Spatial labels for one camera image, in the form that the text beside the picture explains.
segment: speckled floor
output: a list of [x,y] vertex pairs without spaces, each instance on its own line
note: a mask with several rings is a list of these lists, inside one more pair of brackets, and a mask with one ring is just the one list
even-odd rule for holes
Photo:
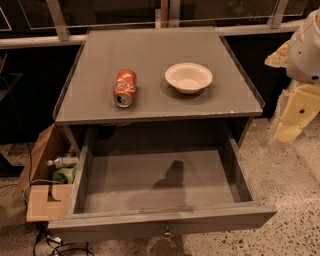
[[[320,117],[286,147],[270,145],[270,125],[267,119],[254,120],[240,154],[259,198],[264,204],[276,205],[278,213],[257,230],[174,237],[166,244],[176,247],[172,255],[320,254]],[[8,151],[10,146],[0,147],[3,154]],[[0,186],[16,181],[0,178]],[[13,198],[12,191],[13,187],[0,189],[1,255],[32,255],[38,230],[33,224],[25,224],[23,199]],[[159,241],[160,238],[99,241],[90,243],[89,249],[94,255],[147,256]],[[75,246],[85,248],[84,244]],[[36,255],[49,255],[51,251],[43,239]],[[163,256],[170,256],[165,250],[162,252]],[[70,251],[63,255],[86,253]]]

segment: drawer handle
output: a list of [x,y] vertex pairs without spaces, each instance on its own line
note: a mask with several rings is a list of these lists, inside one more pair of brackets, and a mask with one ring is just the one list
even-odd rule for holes
[[166,231],[163,233],[163,236],[165,236],[165,237],[171,237],[172,236],[172,233],[171,233],[171,231],[170,231],[168,226],[166,226]]

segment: cardboard box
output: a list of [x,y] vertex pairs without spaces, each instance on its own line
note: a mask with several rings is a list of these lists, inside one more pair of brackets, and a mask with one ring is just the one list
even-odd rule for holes
[[72,184],[49,184],[54,168],[47,166],[47,161],[55,159],[68,151],[68,143],[62,133],[52,124],[39,134],[31,152],[31,161],[27,161],[14,195],[28,188],[29,194],[27,222],[62,220],[72,192]]

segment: open drawer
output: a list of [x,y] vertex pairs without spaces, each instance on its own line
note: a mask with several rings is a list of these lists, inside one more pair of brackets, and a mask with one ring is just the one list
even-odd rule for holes
[[65,220],[49,224],[66,242],[258,228],[276,213],[257,201],[227,120],[100,129],[86,131]]

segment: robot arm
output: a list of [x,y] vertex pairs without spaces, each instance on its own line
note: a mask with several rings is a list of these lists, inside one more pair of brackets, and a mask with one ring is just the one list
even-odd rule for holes
[[275,117],[277,127],[273,139],[292,142],[320,111],[320,10],[309,14],[305,22],[265,64],[286,68],[288,77],[296,81],[296,88],[284,91],[279,98]]

